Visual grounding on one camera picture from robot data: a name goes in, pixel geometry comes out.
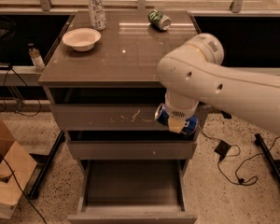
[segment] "green can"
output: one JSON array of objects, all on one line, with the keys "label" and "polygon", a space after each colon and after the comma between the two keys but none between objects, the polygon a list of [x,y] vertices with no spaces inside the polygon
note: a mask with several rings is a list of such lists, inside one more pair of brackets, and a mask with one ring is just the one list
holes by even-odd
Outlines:
[{"label": "green can", "polygon": [[168,30],[171,25],[171,19],[157,9],[153,9],[148,13],[148,20],[161,31]]}]

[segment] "speckled floor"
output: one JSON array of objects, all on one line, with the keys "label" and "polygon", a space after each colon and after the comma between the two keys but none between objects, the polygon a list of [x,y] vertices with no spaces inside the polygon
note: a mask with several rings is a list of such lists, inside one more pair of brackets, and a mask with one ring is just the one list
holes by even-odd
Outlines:
[{"label": "speckled floor", "polygon": [[[34,114],[33,109],[30,111],[25,114]],[[53,116],[46,110],[33,117],[4,112],[0,113],[0,119],[28,152],[48,154],[59,133]],[[240,147],[239,156],[226,158],[220,164],[232,181],[236,181],[234,172],[240,163],[260,152],[260,148],[254,145],[254,134],[260,133],[269,145],[275,138],[252,124],[237,118],[224,119],[216,112],[208,116],[203,131],[208,136]],[[217,141],[200,134],[194,157],[185,173],[187,205],[190,212],[198,217],[196,223],[280,223],[280,188],[263,156],[247,162],[238,173],[245,180],[256,175],[259,180],[255,185],[233,185],[217,168],[216,146]],[[232,147],[229,155],[236,153],[237,148]],[[275,143],[272,154],[280,159],[280,139]],[[83,175],[77,162],[72,159],[66,144],[62,143],[39,197],[32,203],[48,223],[69,223],[67,216],[77,212],[82,181]],[[0,219],[0,224],[9,223],[43,222],[22,197],[12,219]]]}]

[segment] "bowl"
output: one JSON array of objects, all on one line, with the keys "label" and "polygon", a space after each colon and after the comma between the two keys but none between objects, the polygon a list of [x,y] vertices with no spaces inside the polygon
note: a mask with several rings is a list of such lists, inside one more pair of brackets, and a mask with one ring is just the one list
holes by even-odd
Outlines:
[{"label": "bowl", "polygon": [[100,38],[101,34],[94,29],[78,28],[64,34],[63,42],[76,51],[87,51],[92,49]]}]

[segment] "plastic bottle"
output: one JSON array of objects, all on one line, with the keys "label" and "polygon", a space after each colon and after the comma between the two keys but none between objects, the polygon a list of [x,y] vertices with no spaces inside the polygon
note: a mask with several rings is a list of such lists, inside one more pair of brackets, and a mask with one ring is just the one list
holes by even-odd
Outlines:
[{"label": "plastic bottle", "polygon": [[103,0],[88,0],[91,18],[91,28],[103,30],[106,28],[105,9]]},{"label": "plastic bottle", "polygon": [[42,72],[45,69],[45,63],[40,55],[39,49],[33,43],[28,44],[29,55],[35,66],[36,72]]}]

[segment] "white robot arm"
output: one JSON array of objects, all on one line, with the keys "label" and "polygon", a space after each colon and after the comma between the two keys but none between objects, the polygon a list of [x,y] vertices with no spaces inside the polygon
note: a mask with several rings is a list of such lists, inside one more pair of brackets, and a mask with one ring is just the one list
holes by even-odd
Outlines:
[{"label": "white robot arm", "polygon": [[161,59],[170,131],[180,133],[203,102],[280,136],[280,76],[223,67],[223,57],[213,35],[199,34]]}]

